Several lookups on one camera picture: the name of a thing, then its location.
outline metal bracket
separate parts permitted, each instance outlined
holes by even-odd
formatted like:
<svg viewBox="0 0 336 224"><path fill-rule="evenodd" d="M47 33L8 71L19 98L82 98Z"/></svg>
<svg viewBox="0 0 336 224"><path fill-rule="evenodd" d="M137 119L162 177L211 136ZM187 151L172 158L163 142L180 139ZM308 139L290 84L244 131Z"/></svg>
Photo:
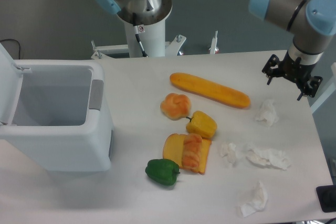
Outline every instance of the metal bracket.
<svg viewBox="0 0 336 224"><path fill-rule="evenodd" d="M185 43L186 37L182 35L177 35L172 42L166 41L165 43L165 55L181 55L180 48ZM116 46L101 46L96 47L95 42L92 40L92 50L93 56L102 58L101 54L105 55L116 55L116 54L127 54L129 53L128 45L116 45Z"/></svg>
<svg viewBox="0 0 336 224"><path fill-rule="evenodd" d="M180 49L186 40L187 40L186 37L180 34L177 35L172 42L170 42L168 45L166 44L165 55L166 56L182 55L182 53L180 53L181 52Z"/></svg>

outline table surface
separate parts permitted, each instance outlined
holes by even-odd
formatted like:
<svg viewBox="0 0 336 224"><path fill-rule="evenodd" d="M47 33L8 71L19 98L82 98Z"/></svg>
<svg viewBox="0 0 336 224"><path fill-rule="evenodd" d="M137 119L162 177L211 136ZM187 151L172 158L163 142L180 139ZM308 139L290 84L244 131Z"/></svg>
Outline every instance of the table surface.
<svg viewBox="0 0 336 224"><path fill-rule="evenodd" d="M328 219L315 188L331 185L327 163L306 98L279 78L267 86L261 73L271 54L285 51L167 58L97 59L105 70L105 96L115 125L112 167L104 173L51 173L0 141L1 223L275 223ZM249 95L236 109L173 87L169 76L187 72ZM187 119L171 121L160 111L168 93L187 94L192 111L218 124L205 175L182 171L177 183L153 183L144 169L162 158L166 138L185 134ZM280 117L272 127L254 120L265 99ZM219 155L223 141L237 145L238 161ZM288 170L259 168L246 158L249 145L285 151ZM261 180L268 192L262 212L243 218L238 206Z"/></svg>

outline black object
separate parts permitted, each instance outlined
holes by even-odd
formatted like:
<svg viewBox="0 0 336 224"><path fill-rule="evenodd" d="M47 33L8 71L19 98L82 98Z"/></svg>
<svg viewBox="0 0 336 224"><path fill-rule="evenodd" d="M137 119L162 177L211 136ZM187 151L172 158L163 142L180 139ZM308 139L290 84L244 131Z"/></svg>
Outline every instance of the black object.
<svg viewBox="0 0 336 224"><path fill-rule="evenodd" d="M319 186L317 196L323 212L336 212L336 185Z"/></svg>
<svg viewBox="0 0 336 224"><path fill-rule="evenodd" d="M20 42L18 41L18 40L16 40L16 39L2 39L2 40L0 40L0 42L5 42L5 41L15 41L18 45L19 45L19 60L21 60L21 57L20 57L20 52L21 52L21 45L20 45Z"/></svg>
<svg viewBox="0 0 336 224"><path fill-rule="evenodd" d="M288 52L283 61L280 61L276 55L272 55L262 69L262 72L268 77L267 85L271 83L273 77L284 77L295 83L300 89L301 93L297 99L298 101L304 95L314 97L323 78L310 75L316 64L301 65L300 62L300 57L293 61Z"/></svg>

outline crumpled tissue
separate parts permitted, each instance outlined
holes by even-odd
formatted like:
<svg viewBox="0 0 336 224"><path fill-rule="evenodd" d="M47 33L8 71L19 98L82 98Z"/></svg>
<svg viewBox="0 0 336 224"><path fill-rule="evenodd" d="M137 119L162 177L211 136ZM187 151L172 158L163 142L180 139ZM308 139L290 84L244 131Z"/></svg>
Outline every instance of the crumpled tissue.
<svg viewBox="0 0 336 224"><path fill-rule="evenodd" d="M227 156L227 160L234 164L237 161L236 145L234 143L223 142L219 150L221 157Z"/></svg>
<svg viewBox="0 0 336 224"><path fill-rule="evenodd" d="M275 149L258 149L251 148L246 158L253 164L267 168L280 168L287 170L291 165L291 161L286 155L286 152Z"/></svg>
<svg viewBox="0 0 336 224"><path fill-rule="evenodd" d="M255 117L255 120L265 121L266 125L269 127L271 127L274 123L278 122L279 117L277 115L277 112L275 111L273 103L274 103L273 99L265 100L261 104L260 109Z"/></svg>
<svg viewBox="0 0 336 224"><path fill-rule="evenodd" d="M263 211L268 195L266 189L261 181L258 181L257 186L252 190L252 199L240 206L243 217L247 217L257 211Z"/></svg>

